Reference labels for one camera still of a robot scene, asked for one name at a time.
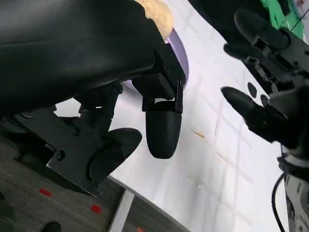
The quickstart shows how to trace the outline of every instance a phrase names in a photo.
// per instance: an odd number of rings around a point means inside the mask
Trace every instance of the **screw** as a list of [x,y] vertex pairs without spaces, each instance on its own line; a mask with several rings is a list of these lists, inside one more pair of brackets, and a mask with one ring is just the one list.
[[65,153],[64,151],[56,151],[55,153],[55,157],[56,157],[56,160],[58,161],[62,161],[64,158],[65,158]]

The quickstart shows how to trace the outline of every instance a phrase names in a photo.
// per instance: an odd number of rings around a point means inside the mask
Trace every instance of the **white table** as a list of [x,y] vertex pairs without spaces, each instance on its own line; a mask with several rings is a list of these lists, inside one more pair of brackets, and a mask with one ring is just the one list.
[[[257,102],[264,92],[240,61],[223,52],[224,39],[186,0],[165,2],[173,11],[190,66],[179,144],[173,158],[154,159],[146,143],[141,97],[124,91],[112,129],[137,128],[143,140],[111,178],[192,232],[277,232],[270,197],[281,173],[276,160],[280,145],[248,131],[220,87],[248,93],[250,81],[258,89]],[[72,100],[58,105],[62,115],[77,110]],[[287,228],[283,186],[277,206]]]

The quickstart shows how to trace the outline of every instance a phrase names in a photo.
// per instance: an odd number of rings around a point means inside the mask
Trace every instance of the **purple plate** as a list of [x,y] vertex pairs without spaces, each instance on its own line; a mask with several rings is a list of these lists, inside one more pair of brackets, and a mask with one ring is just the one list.
[[[185,78],[186,78],[186,84],[188,84],[189,81],[189,62],[188,62],[188,56],[185,51],[185,48],[183,46],[182,41],[180,40],[179,35],[177,32],[173,29],[171,34],[169,35],[168,39],[166,40],[166,43],[170,44],[175,52],[175,55],[180,63],[180,65],[183,68]],[[126,87],[128,87],[131,90],[137,91],[134,86],[132,85],[131,81],[126,81],[123,83]]]

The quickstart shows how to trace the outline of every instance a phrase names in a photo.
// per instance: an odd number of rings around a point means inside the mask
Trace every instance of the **beige object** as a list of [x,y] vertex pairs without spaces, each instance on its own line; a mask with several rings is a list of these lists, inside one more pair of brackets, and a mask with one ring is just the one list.
[[151,18],[158,27],[162,37],[166,40],[174,26],[173,14],[169,7],[160,0],[136,0],[145,8],[146,17]]

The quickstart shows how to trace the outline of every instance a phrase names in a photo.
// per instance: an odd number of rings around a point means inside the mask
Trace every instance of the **green object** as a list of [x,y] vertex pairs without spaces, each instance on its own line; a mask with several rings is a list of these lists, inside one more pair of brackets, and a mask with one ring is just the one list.
[[[276,29],[287,28],[292,30],[292,28],[297,24],[300,16],[297,9],[294,9],[294,4],[287,0],[290,8],[290,13],[284,15],[281,6],[277,0],[260,0],[265,8],[269,11],[270,23]],[[298,38],[303,39],[304,34],[304,24],[299,22],[292,31]]]

